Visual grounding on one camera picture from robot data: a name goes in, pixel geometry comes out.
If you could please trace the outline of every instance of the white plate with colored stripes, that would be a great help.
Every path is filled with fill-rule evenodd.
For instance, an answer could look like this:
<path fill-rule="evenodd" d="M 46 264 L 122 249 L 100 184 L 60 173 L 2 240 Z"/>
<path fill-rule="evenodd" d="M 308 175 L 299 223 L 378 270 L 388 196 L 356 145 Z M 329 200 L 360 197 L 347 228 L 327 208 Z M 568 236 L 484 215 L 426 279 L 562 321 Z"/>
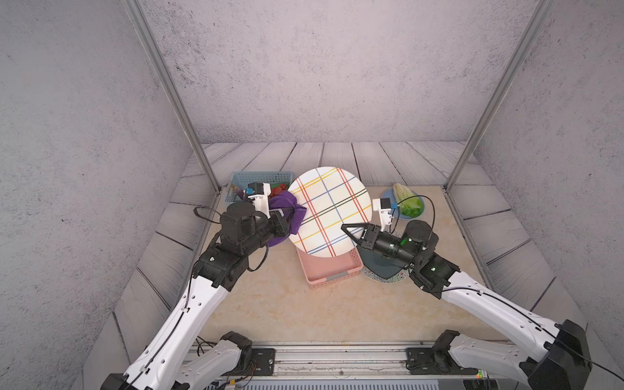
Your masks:
<path fill-rule="evenodd" d="M 373 208 L 366 187 L 351 172 L 321 167 L 299 176 L 288 189 L 297 203 L 308 209 L 298 234 L 290 240 L 300 250 L 314 256 L 340 256 L 355 247 L 344 234 L 343 223 L 371 220 Z M 361 228 L 350 229 L 358 237 Z"/>

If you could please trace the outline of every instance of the purple cloth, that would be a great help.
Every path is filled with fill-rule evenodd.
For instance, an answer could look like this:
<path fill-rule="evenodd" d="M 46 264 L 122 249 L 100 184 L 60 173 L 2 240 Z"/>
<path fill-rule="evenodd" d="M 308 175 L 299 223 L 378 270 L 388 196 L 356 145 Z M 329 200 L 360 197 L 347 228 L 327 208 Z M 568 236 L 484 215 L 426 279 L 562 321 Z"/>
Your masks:
<path fill-rule="evenodd" d="M 269 209 L 280 208 L 287 221 L 290 221 L 290 234 L 297 234 L 307 208 L 297 204 L 297 198 L 288 191 L 282 191 L 278 195 L 269 199 Z M 275 246 L 288 237 L 276 237 L 269 240 L 267 246 Z"/>

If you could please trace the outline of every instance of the green vegetable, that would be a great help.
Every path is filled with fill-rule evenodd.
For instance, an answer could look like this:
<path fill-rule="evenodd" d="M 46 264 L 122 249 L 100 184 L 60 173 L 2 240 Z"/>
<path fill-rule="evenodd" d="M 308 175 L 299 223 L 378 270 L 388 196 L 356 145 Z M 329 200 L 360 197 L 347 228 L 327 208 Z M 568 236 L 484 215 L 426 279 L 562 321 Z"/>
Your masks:
<path fill-rule="evenodd" d="M 394 191 L 394 198 L 396 199 L 396 203 L 399 203 L 404 199 L 416 195 L 414 192 L 412 192 L 412 190 L 400 183 L 393 185 L 392 190 Z M 418 217 L 420 214 L 422 214 L 423 209 L 424 205 L 422 204 L 422 200 L 420 198 L 407 199 L 405 202 L 399 205 L 399 211 L 401 212 L 401 214 L 406 215 L 410 218 Z"/>

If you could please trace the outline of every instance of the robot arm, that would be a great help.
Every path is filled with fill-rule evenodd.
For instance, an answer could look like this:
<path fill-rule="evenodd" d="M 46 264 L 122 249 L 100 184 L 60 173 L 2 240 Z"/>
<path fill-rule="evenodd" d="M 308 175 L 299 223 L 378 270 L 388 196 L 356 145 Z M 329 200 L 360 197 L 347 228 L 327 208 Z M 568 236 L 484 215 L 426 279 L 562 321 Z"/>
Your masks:
<path fill-rule="evenodd" d="M 390 223 L 382 219 L 382 224 Z M 352 228 L 363 228 L 359 238 L 349 231 Z M 491 343 L 446 331 L 433 347 L 440 371 L 452 360 L 463 368 L 507 376 L 534 390 L 585 386 L 591 365 L 579 357 L 590 357 L 584 329 L 569 320 L 557 324 L 481 285 L 434 252 L 438 237 L 426 222 L 410 221 L 400 238 L 372 223 L 344 224 L 342 230 L 357 245 L 383 255 L 388 264 L 409 270 L 410 279 L 422 291 L 460 306 L 514 343 Z"/>
<path fill-rule="evenodd" d="M 223 373 L 249 367 L 251 341 L 234 332 L 194 361 L 182 363 L 210 315 L 250 270 L 248 256 L 272 238 L 290 234 L 282 210 L 268 208 L 268 187 L 251 183 L 247 195 L 253 204 L 232 203 L 221 215 L 221 231 L 194 264 L 187 290 L 156 337 L 124 374 L 109 375 L 102 390 L 204 389 Z"/>

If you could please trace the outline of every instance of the concrete wall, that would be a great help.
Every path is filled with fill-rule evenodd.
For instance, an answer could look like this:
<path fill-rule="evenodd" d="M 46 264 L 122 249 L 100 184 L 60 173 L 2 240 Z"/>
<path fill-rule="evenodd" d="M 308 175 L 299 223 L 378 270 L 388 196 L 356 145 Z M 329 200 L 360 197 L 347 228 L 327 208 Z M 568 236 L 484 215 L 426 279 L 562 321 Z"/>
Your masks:
<path fill-rule="evenodd" d="M 624 2 L 561 0 L 477 158 L 624 364 Z"/>
<path fill-rule="evenodd" d="M 68 389 L 190 147 L 119 0 L 0 2 L 0 383 Z"/>
<path fill-rule="evenodd" d="M 536 0 L 141 1 L 202 142 L 464 140 Z"/>

